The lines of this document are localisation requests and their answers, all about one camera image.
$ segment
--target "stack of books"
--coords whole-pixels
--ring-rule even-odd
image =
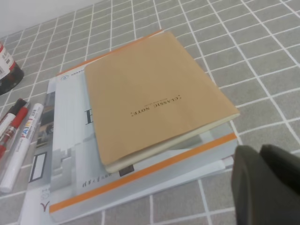
[[[238,115],[168,32],[64,72],[49,81],[21,224],[72,220],[224,169],[237,145],[226,122]],[[46,216],[31,217],[40,204]]]

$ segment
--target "tan notebook cover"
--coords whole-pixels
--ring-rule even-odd
[[[239,114],[170,32],[89,64],[85,76],[104,165]]]

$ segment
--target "white wall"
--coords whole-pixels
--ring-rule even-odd
[[[0,37],[101,0],[0,0]]]

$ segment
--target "bottle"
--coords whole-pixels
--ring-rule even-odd
[[[0,95],[12,90],[23,77],[24,72],[0,43]]]

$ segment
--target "table surface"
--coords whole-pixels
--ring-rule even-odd
[[[239,143],[300,153],[299,0],[105,0],[0,38],[25,72],[0,96],[43,103],[48,79],[159,29],[171,31],[238,107]],[[36,138],[13,192],[0,194],[0,225],[17,222]],[[231,169],[68,223],[233,225]]]

